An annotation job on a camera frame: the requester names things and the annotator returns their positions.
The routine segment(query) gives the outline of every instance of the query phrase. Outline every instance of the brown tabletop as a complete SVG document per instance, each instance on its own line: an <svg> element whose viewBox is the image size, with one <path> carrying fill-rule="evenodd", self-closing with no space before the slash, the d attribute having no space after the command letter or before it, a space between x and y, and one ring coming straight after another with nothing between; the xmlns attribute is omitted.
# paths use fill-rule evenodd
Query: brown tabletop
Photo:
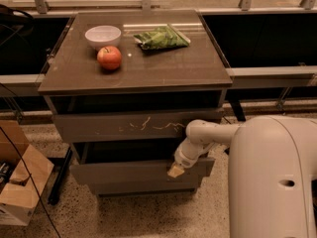
<svg viewBox="0 0 317 238"><path fill-rule="evenodd" d="M144 52L134 34L172 24L190 40L187 48ZM121 29L122 64L106 72L84 38L95 26ZM43 80L42 95L185 91L228 87L227 74L195 11L79 13Z"/></svg>

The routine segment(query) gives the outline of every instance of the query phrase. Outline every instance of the desk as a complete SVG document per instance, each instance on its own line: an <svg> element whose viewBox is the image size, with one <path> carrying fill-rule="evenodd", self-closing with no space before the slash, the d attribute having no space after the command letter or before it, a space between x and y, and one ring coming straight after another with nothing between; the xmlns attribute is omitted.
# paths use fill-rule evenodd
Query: desk
<svg viewBox="0 0 317 238"><path fill-rule="evenodd" d="M173 24L188 48L144 52L133 35ZM104 71L84 33L113 25L123 36L121 67ZM76 180L95 194L195 190L214 160L201 158L180 179L166 171L193 119L219 121L232 84L195 11L79 13L39 93L53 112L61 137L80 165Z"/></svg>

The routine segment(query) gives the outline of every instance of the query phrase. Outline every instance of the white bowl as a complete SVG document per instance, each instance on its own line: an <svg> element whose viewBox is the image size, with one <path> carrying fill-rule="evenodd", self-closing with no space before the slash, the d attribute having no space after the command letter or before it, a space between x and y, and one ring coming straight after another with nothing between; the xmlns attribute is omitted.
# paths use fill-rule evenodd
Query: white bowl
<svg viewBox="0 0 317 238"><path fill-rule="evenodd" d="M114 26L99 26L89 29L85 33L88 44L99 51L105 46L118 47L121 40L121 31Z"/></svg>

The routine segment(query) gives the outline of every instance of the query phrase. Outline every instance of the floor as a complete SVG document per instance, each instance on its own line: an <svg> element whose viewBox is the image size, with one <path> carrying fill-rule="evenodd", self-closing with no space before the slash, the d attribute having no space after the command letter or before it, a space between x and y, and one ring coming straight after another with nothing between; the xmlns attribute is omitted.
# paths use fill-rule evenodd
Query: floor
<svg viewBox="0 0 317 238"><path fill-rule="evenodd" d="M317 118L316 102L286 102L281 111L274 102L243 104L246 118L266 114ZM225 105L223 123L236 123ZM48 157L64 156L63 143L53 124L21 125L31 144ZM212 237L229 238L228 155L225 146L209 153L216 159L211 176L196 193L151 194L122 197L96 197L85 185L67 174L58 204L49 205L56 172L53 172L42 201L60 237ZM29 226L0 226L1 237L58 237L38 204Z"/></svg>

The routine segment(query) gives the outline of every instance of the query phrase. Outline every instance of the green package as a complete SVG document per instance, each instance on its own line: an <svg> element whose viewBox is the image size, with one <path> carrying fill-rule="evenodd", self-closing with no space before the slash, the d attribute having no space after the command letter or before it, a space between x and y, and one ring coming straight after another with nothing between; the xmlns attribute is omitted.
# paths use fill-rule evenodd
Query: green package
<svg viewBox="0 0 317 238"><path fill-rule="evenodd" d="M188 47L190 40L172 25L161 26L150 32L134 35L143 50Z"/></svg>

